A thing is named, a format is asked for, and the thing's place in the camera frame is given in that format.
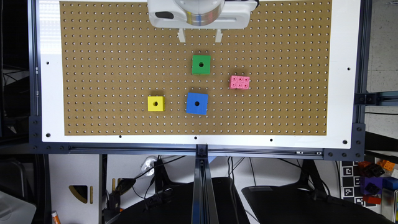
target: purple block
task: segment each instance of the purple block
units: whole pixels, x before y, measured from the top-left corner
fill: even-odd
[[[381,190],[383,188],[383,178],[382,177],[361,177],[361,193],[365,195],[371,195],[370,192],[365,190],[365,187],[368,186],[369,183],[376,185],[380,188],[380,191],[377,194],[381,194]]]

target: marker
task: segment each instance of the marker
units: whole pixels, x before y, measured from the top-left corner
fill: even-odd
[[[60,219],[58,218],[57,212],[53,212],[53,213],[51,214],[51,216],[52,216],[52,219],[54,220],[54,223],[55,223],[55,224],[61,224]]]

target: toy block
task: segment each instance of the toy block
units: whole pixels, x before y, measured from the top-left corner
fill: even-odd
[[[148,111],[165,111],[164,96],[148,96]]]
[[[398,179],[393,177],[383,178],[383,187],[390,190],[398,189]]]
[[[359,163],[358,163],[358,167],[361,168],[361,169],[363,169],[363,168],[365,168],[366,166],[368,166],[368,165],[370,165],[370,164],[372,164],[372,162],[363,161],[363,162],[359,162]]]
[[[249,84],[250,84],[249,77],[231,75],[231,78],[229,78],[230,89],[248,90]]]
[[[392,171],[386,171],[386,174],[390,177],[398,179],[398,170],[393,169]]]
[[[371,195],[375,195],[380,192],[381,189],[372,183],[368,183],[368,185],[365,187],[365,191],[367,191]]]
[[[210,62],[210,55],[192,56],[192,75],[209,75]]]
[[[375,205],[380,205],[381,204],[381,198],[377,196],[372,196],[372,195],[363,195],[362,200],[364,200],[367,203],[372,203]]]
[[[377,164],[380,165],[381,167],[383,167],[383,169],[386,169],[388,171],[392,171],[394,166],[396,165],[395,163],[387,161],[387,160],[379,161],[379,162],[377,162]]]
[[[359,174],[365,177],[380,177],[385,173],[381,166],[374,163],[370,163],[368,165],[358,163],[358,168]]]
[[[382,177],[361,177],[361,193],[365,195],[381,194],[382,181]]]
[[[373,176],[380,177],[381,175],[385,174],[386,172],[384,169],[377,165],[377,164],[370,164],[364,168],[364,170],[369,169]]]
[[[187,113],[206,115],[208,95],[201,93],[188,93]]]

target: red block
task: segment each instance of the red block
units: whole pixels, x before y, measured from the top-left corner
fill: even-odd
[[[248,90],[249,89],[250,78],[240,75],[231,75],[229,79],[230,89]]]
[[[373,195],[363,195],[362,200],[367,203],[372,203],[375,205],[380,205],[381,204],[381,198]]]

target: white frame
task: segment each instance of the white frame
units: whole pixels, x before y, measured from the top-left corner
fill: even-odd
[[[142,1],[119,0],[119,2]],[[360,3],[360,0],[333,0],[332,2],[326,136],[125,135],[123,138],[119,138],[118,135],[65,135],[59,0],[39,0],[42,140],[43,142],[209,144],[349,149],[353,122]],[[45,136],[47,133],[51,133],[49,138]]]

